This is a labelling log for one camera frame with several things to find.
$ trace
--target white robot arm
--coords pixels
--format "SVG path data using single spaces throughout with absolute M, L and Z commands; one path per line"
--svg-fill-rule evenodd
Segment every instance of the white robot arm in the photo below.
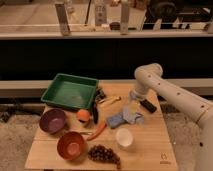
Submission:
M 159 64 L 138 67 L 135 70 L 135 93 L 144 97 L 149 88 L 155 90 L 179 111 L 188 115 L 202 128 L 195 171 L 213 170 L 213 103 L 161 78 Z

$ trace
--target red grapes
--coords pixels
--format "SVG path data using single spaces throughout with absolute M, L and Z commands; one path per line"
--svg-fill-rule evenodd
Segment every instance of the red grapes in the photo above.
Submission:
M 111 148 L 107 149 L 103 145 L 94 145 L 89 150 L 88 157 L 93 161 L 114 163 L 117 165 L 117 169 L 121 169 L 120 157 L 118 157 Z

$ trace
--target orange carrot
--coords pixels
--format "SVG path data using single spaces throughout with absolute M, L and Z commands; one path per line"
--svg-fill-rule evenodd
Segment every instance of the orange carrot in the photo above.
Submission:
M 95 139 L 98 135 L 101 134 L 101 132 L 104 130 L 104 128 L 106 128 L 106 122 L 105 121 L 102 121 L 98 126 L 97 126 L 97 129 L 96 131 L 91 134 L 89 137 L 87 137 L 87 141 L 91 141 L 93 139 Z

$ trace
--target green plastic tray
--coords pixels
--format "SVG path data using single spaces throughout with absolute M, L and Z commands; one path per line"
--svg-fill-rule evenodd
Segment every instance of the green plastic tray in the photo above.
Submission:
M 57 74 L 42 95 L 41 101 L 51 106 L 68 109 L 89 109 L 97 85 L 97 79 Z

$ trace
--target wooden cutting board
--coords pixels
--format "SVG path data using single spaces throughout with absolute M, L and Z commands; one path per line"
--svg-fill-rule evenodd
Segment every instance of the wooden cutting board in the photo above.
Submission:
M 108 96 L 121 96 L 121 100 L 109 106 L 98 107 L 99 121 L 106 117 L 120 112 L 124 105 L 128 103 L 129 91 L 133 89 L 131 83 L 101 83 L 100 86 Z M 121 170 L 141 170 L 141 171 L 176 171 L 177 164 L 168 136 L 167 128 L 160 109 L 156 93 L 152 90 L 148 92 L 147 98 L 157 106 L 157 111 L 150 114 L 139 104 L 136 107 L 144 115 L 144 124 L 120 126 L 129 129 L 134 137 L 133 145 L 128 150 L 122 150 L 115 141 L 115 134 L 118 128 L 107 127 L 96 139 L 87 142 L 87 150 L 93 145 L 102 144 L 107 148 L 112 148 L 121 158 Z M 95 125 L 84 128 L 76 120 L 74 112 L 65 111 L 67 115 L 66 131 L 94 131 Z M 116 170 L 116 165 L 107 163 L 97 163 L 88 159 L 87 151 L 75 161 L 65 161 L 57 153 L 58 139 L 63 135 L 64 130 L 48 135 L 38 128 L 32 147 L 30 149 L 26 165 L 27 169 L 69 169 L 69 170 Z

